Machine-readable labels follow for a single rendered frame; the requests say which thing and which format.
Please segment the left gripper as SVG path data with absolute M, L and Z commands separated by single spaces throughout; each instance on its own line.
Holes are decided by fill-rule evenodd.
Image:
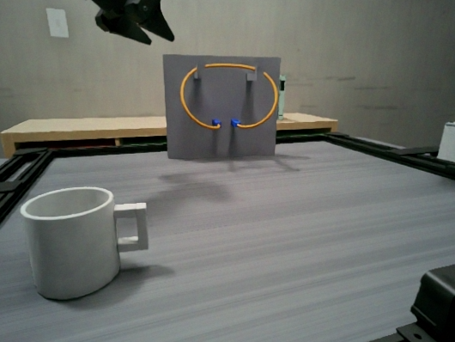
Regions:
M 148 46 L 151 45 L 152 40 L 142 28 L 165 40 L 173 42 L 175 39 L 171 28 L 168 26 L 161 12 L 161 0 L 92 1 L 100 7 L 94 19 L 96 25 L 104 32 L 110 31 L 110 34 L 116 34 Z M 120 17 L 116 18 L 117 16 Z

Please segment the white mug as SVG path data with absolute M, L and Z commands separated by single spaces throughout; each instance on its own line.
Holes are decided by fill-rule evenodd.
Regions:
M 126 217 L 136 217 L 138 238 L 118 238 L 116 218 Z M 118 274 L 119 253 L 149 249 L 146 203 L 115 205 L 98 187 L 42 194 L 21 207 L 21 221 L 34 284 L 47 298 L 90 294 Z

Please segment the orange cable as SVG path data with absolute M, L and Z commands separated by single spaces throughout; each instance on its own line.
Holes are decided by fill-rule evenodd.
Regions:
M 244 65 L 237 65 L 237 64 L 208 64 L 208 65 L 205 65 L 205 68 L 209 68 L 209 67 L 236 67 L 236 68 L 244 68 L 244 69 L 249 69 L 249 70 L 255 70 L 255 68 L 253 67 L 250 67 L 250 66 L 244 66 Z M 218 124 L 216 127 L 212 127 L 212 126 L 208 126 L 208 125 L 205 125 L 201 122 L 199 122 L 197 119 L 195 119 L 191 113 L 189 112 L 189 110 L 187 109 L 186 105 L 185 105 L 185 101 L 184 101 L 184 95 L 183 95 L 183 92 L 184 92 L 184 86 L 185 86 L 185 83 L 187 81 L 187 79 L 190 77 L 191 74 L 193 74 L 194 72 L 197 71 L 197 68 L 192 70 L 186 77 L 185 77 L 185 80 L 183 81 L 182 83 L 182 86 L 181 86 L 181 90 L 180 90 L 180 97 L 181 97 L 181 101 L 182 101 L 182 105 L 185 109 L 185 111 L 187 112 L 187 114 L 191 117 L 191 119 L 193 119 L 196 123 L 198 123 L 200 126 L 203 126 L 205 128 L 208 128 L 208 129 L 211 129 L 211 130 L 216 130 L 216 129 L 219 129 L 220 128 L 220 125 Z M 275 111 L 276 109 L 276 104 L 277 104 L 277 90 L 276 90 L 276 85 L 274 84 L 274 82 L 272 81 L 272 79 L 266 74 L 264 73 L 264 76 L 266 76 L 269 81 L 271 82 L 273 88 L 274 88 L 274 91 L 275 91 L 275 103 L 274 103 L 274 106 L 272 108 L 272 110 L 270 111 L 269 115 L 263 119 L 262 121 L 258 122 L 257 124 L 255 125 L 241 125 L 241 123 L 239 121 L 234 121 L 233 122 L 233 126 L 234 127 L 240 127 L 240 128 L 253 128 L 255 126 L 258 126 L 258 125 L 261 125 L 263 124 L 263 122 L 265 122 L 272 114 L 273 112 Z

